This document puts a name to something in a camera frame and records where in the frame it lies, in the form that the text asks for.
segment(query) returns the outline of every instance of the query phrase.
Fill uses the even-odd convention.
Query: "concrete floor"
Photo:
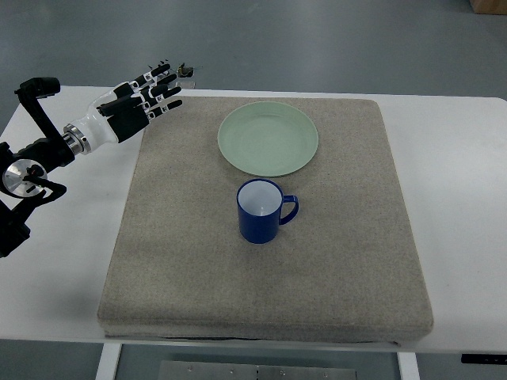
[[[476,15],[468,0],[1,0],[0,25],[0,131],[29,78],[114,86],[160,59],[198,67],[198,89],[507,100],[507,16]],[[62,362],[62,349],[78,355]],[[79,363],[96,357],[96,345],[0,341],[0,380],[60,365],[74,374],[46,378],[90,378]],[[27,365],[39,376],[21,376]]]

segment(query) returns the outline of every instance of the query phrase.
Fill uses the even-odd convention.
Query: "cardboard box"
[[[470,0],[476,13],[507,14],[507,0]]]

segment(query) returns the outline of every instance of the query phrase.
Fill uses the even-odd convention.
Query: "plate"
[[[317,128],[291,105],[258,101],[231,112],[219,128],[219,148],[241,171],[281,177],[304,167],[318,146]]]

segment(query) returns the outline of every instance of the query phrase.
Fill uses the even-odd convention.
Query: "mug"
[[[248,180],[236,194],[239,230],[251,243],[271,241],[278,226],[290,222],[299,210],[297,196],[285,196],[280,186],[271,180],[256,178]],[[294,203],[292,211],[281,218],[284,203]]]

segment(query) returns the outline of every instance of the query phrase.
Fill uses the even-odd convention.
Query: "robotic arm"
[[[25,222],[37,207],[65,194],[67,188],[49,181],[48,173],[70,164],[77,154],[131,138],[156,117],[181,105],[181,100],[165,102],[181,91],[170,87],[176,77],[170,74],[170,65],[161,62],[96,99],[86,115],[70,122],[62,135],[37,101],[60,91],[58,79],[33,78],[21,83],[15,93],[45,137],[15,154],[6,142],[0,143],[0,191],[21,199],[13,210],[0,201],[0,257],[8,256],[29,238]]]

